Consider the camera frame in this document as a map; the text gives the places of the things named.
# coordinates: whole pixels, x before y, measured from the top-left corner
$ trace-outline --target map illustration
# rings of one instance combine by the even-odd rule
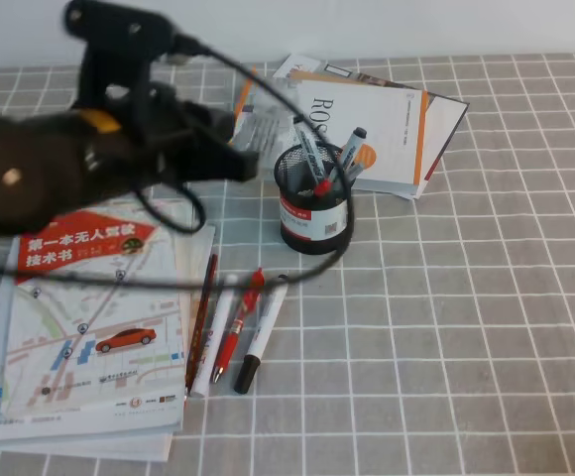
[[[183,205],[169,207],[180,220]],[[188,260],[175,240],[135,206],[77,211],[40,235],[23,237],[19,268],[95,273],[118,282],[178,280]],[[178,388],[188,304],[178,293],[21,280],[2,411],[9,417],[47,414]]]

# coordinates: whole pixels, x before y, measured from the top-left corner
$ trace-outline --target pen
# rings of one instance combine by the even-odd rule
[[[351,163],[354,162],[360,148],[363,147],[363,144],[365,143],[365,139],[367,139],[367,131],[362,127],[354,129],[354,132],[349,137],[347,144],[345,144],[345,148],[343,149],[343,153],[340,155],[340,159],[338,159],[338,163],[344,171],[347,171],[351,166]],[[334,169],[331,171],[331,174],[329,174],[329,179],[331,181],[335,181],[337,175],[338,170]]]
[[[208,298],[210,297],[210,285],[215,279],[215,271],[217,270],[217,255],[212,254],[208,267],[206,268],[206,276],[204,278],[204,286],[201,290],[201,299],[199,301],[199,308],[197,310],[197,319],[195,320],[195,328],[192,332],[190,339],[190,349],[188,351],[188,368],[186,369],[186,388],[190,392],[192,383],[195,380],[197,373],[197,365],[199,364],[199,353],[201,352],[201,331],[204,328],[204,321],[206,320],[206,310],[208,309]]]
[[[234,285],[237,283],[236,275],[228,275],[226,277],[227,285]],[[197,377],[192,383],[190,395],[192,397],[205,397],[208,394],[208,384],[210,382],[210,374],[212,366],[215,363],[217,352],[219,351],[219,344],[221,337],[224,335],[224,329],[230,316],[230,308],[235,299],[235,292],[232,290],[225,290],[221,293],[217,308],[215,309],[215,316],[212,318],[210,330],[206,337],[206,343],[201,351],[199,358],[199,368],[197,369]]]
[[[287,276],[280,275],[279,279],[285,280]],[[235,383],[235,392],[238,394],[247,394],[255,378],[255,373],[261,365],[261,358],[266,350],[266,345],[268,344],[268,339],[270,339],[270,334],[272,329],[277,322],[277,317],[279,316],[279,311],[286,298],[286,293],[288,292],[288,285],[281,285],[276,288],[268,299],[268,304],[264,309],[264,313],[259,319],[259,325],[257,326],[257,331],[252,339],[250,348],[246,357],[244,357],[244,363],[239,371],[239,376],[237,377],[237,382]]]
[[[327,174],[325,173],[323,159],[320,157],[318,152],[318,146],[309,136],[309,133],[304,127],[302,118],[294,117],[293,124],[298,140],[300,141],[300,146],[303,148],[303,151],[307,156],[307,164],[309,165],[311,174],[314,176],[316,183],[322,183],[327,179]]]
[[[241,328],[244,326],[244,319],[248,314],[255,310],[257,305],[257,300],[259,299],[260,290],[259,287],[264,285],[264,275],[261,268],[257,270],[252,275],[252,280],[250,281],[250,289],[244,292],[241,298],[241,303],[237,308],[237,314],[235,315],[235,320],[232,322],[230,329],[228,330],[228,335],[226,335],[226,340],[224,345],[217,357],[217,363],[215,364],[215,369],[212,373],[212,382],[216,384],[223,373],[228,368],[230,363],[230,358],[237,347],[237,342],[239,341],[239,334],[241,333]]]

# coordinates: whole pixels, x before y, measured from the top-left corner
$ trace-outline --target pen holder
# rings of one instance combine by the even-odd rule
[[[329,175],[334,162],[327,147],[316,143]],[[336,154],[342,150],[328,146]],[[343,191],[332,187],[324,196],[314,196],[316,181],[301,145],[287,149],[275,164],[275,181],[280,191],[281,236],[293,250],[305,255],[334,251],[347,232],[347,202]]]

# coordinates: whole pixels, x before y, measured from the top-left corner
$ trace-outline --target pen cap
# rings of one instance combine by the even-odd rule
[[[234,390],[238,394],[247,394],[252,385],[252,381],[255,380],[255,374],[257,369],[261,365],[261,359],[256,355],[247,355],[244,357],[244,363],[239,371],[239,376],[235,382]]]
[[[367,139],[367,131],[362,127],[357,127],[354,129],[354,136],[360,137],[361,139]]]

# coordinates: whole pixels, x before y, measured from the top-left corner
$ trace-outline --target marker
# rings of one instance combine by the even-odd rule
[[[305,155],[307,156],[307,164],[311,170],[311,174],[314,176],[316,183],[322,183],[327,179],[327,174],[325,173],[325,165],[323,164],[323,159],[320,157],[318,152],[318,146],[309,136],[308,131],[305,129],[303,120],[299,117],[294,117],[294,130],[300,141],[300,146],[302,147]]]
[[[226,277],[227,285],[234,285],[235,283],[237,283],[237,275],[228,275]],[[230,308],[232,307],[233,300],[235,300],[235,292],[233,290],[224,290],[219,297],[217,308],[215,309],[215,316],[212,318],[208,337],[206,338],[206,343],[199,358],[197,377],[192,383],[190,390],[192,397],[205,397],[208,394],[210,374],[212,373],[212,367],[217,358],[219,344],[221,344],[221,337],[224,335],[224,329],[230,316]]]
[[[244,326],[244,320],[248,314],[255,310],[257,301],[259,300],[259,294],[261,293],[260,287],[264,285],[264,282],[264,274],[261,268],[259,268],[259,270],[252,275],[252,279],[250,280],[251,288],[245,291],[241,298],[235,320],[233,320],[228,330],[224,345],[221,348],[219,357],[217,357],[217,362],[215,363],[215,368],[212,373],[213,384],[219,382],[223,373],[228,369],[232,354],[235,352],[237,342],[239,342],[239,334],[241,334],[241,329]]]
[[[351,166],[349,170],[346,172],[347,181],[351,183],[363,172],[364,169],[365,166],[363,166],[362,164],[354,164],[353,166]]]
[[[347,144],[345,144],[345,148],[343,149],[343,153],[340,155],[340,159],[338,159],[338,163],[344,171],[347,171],[352,162],[354,162],[354,159],[358,155],[360,148],[363,147],[363,144],[365,143],[365,139],[367,139],[367,131],[365,131],[362,127],[357,127],[354,129],[354,132],[349,137]],[[337,175],[337,169],[334,169],[331,171],[329,179],[331,181],[335,181]]]
[[[279,276],[281,280],[285,280],[286,278],[287,276],[285,275]],[[287,292],[288,285],[281,285],[276,288],[269,297],[268,304],[259,320],[257,331],[252,339],[248,353],[246,357],[244,357],[244,363],[239,371],[237,382],[235,383],[235,392],[238,394],[247,394],[250,389],[250,385],[255,378],[255,373],[261,365],[261,357],[264,355],[264,350],[266,350],[266,345],[268,345],[268,339],[270,339],[270,334],[275,326]]]

